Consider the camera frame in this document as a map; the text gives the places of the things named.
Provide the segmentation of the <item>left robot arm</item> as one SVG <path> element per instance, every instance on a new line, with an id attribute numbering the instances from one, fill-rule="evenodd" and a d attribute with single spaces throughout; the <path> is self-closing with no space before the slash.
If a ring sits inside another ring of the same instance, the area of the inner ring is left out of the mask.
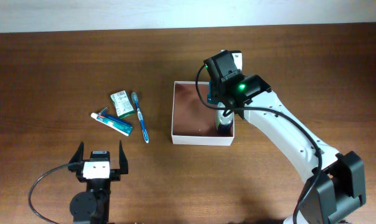
<path id="1" fill-rule="evenodd" d="M 111 183 L 119 182 L 128 174 L 128 160 L 119 142 L 119 168 L 111 168 L 108 151 L 93 151 L 89 159 L 83 158 L 84 143 L 68 163 L 68 170 L 75 173 L 79 182 L 86 184 L 86 190 L 76 194 L 70 202 L 70 213 L 74 223 L 108 223 L 110 213 Z"/>

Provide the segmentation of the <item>blue white toothbrush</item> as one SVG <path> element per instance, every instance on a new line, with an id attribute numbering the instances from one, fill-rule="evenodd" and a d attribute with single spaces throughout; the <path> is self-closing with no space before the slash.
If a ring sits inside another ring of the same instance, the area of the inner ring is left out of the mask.
<path id="1" fill-rule="evenodd" d="M 138 119 L 139 119 L 139 122 L 140 122 L 140 125 L 141 125 L 144 141 L 145 141 L 145 143 L 148 144 L 149 143 L 149 136 L 148 136 L 148 132 L 147 132 L 146 127 L 145 127 L 142 112 L 141 112 L 140 107 L 139 107 L 139 100 L 138 100 L 138 95 L 136 94 L 136 92 L 132 92 L 131 99 L 132 99 L 132 101 L 133 101 L 133 103 L 136 107 L 136 112 L 137 112 L 137 116 L 138 116 Z"/>

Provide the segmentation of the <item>blue disposable razor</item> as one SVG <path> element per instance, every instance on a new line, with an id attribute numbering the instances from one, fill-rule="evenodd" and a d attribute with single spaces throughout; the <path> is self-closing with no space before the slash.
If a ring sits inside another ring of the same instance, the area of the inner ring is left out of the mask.
<path id="1" fill-rule="evenodd" d="M 123 121 L 122 119 L 119 119 L 118 117 L 115 117 L 115 116 L 113 116 L 113 115 L 108 114 L 108 113 L 106 112 L 107 109 L 108 109 L 108 108 L 106 107 L 106 108 L 104 108 L 103 110 L 101 110 L 101 111 L 99 112 L 99 115 L 101 115 L 101 116 L 103 116 L 103 117 L 106 117 L 106 118 L 108 118 L 108 119 L 110 119 L 110 120 L 112 120 L 112 121 L 114 121 L 114 122 L 116 122 L 116 123 L 120 123 L 120 124 L 123 124 L 123 125 L 125 125 L 125 126 L 131 126 L 131 124 L 129 124 L 129 123 Z"/>

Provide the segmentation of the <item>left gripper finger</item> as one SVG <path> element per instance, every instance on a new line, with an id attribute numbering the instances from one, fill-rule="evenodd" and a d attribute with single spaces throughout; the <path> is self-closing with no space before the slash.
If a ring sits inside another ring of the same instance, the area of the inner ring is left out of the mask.
<path id="1" fill-rule="evenodd" d="M 119 166 L 120 166 L 120 168 L 118 169 L 119 174 L 128 173 L 128 160 L 123 150 L 122 141 L 119 141 Z"/>
<path id="2" fill-rule="evenodd" d="M 83 153 L 84 153 L 84 142 L 81 141 L 78 149 L 76 150 L 75 154 L 70 159 L 69 163 L 76 163 L 83 161 Z"/>

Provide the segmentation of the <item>green white soap box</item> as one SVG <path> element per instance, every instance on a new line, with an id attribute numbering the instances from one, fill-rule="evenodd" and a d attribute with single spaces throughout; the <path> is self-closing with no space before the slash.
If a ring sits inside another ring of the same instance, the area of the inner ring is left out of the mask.
<path id="1" fill-rule="evenodd" d="M 110 98 L 115 107 L 117 117 L 122 119 L 134 114 L 133 106 L 125 90 L 110 95 Z"/>

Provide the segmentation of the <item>clear spray bottle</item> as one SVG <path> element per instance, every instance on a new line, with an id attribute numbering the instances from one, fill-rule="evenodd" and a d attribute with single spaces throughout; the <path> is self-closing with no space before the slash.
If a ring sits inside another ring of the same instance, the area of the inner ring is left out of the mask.
<path id="1" fill-rule="evenodd" d="M 234 113 L 230 110 L 217 110 L 215 114 L 215 129 L 221 136 L 231 136 Z"/>

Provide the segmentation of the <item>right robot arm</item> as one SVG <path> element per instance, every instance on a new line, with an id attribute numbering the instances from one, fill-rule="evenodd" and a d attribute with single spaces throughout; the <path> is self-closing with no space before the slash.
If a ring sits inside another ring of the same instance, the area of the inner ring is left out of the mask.
<path id="1" fill-rule="evenodd" d="M 237 114 L 265 134 L 296 169 L 304 187 L 285 223 L 339 223 L 366 203 L 364 162 L 313 134 L 259 75 L 242 72 L 242 53 L 223 50 L 204 60 L 210 76 L 204 105 Z"/>

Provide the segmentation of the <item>green white toothpaste tube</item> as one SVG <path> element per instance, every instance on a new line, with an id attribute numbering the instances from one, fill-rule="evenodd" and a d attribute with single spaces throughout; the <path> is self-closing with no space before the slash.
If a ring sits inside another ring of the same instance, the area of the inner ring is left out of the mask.
<path id="1" fill-rule="evenodd" d="M 129 124 L 122 123 L 121 121 L 114 121 L 109 117 L 104 117 L 103 115 L 99 115 L 97 113 L 91 113 L 90 116 L 95 121 L 98 121 L 99 123 L 104 124 L 125 136 L 129 136 L 133 130 L 133 127 Z"/>

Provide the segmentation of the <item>blue mouthwash bottle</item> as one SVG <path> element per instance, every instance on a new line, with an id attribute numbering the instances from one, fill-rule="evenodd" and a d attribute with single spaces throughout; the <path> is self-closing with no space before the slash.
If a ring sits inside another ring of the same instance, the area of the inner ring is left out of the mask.
<path id="1" fill-rule="evenodd" d="M 209 91 L 207 94 L 207 102 L 211 105 L 219 103 L 219 88 L 212 80 L 209 81 Z"/>

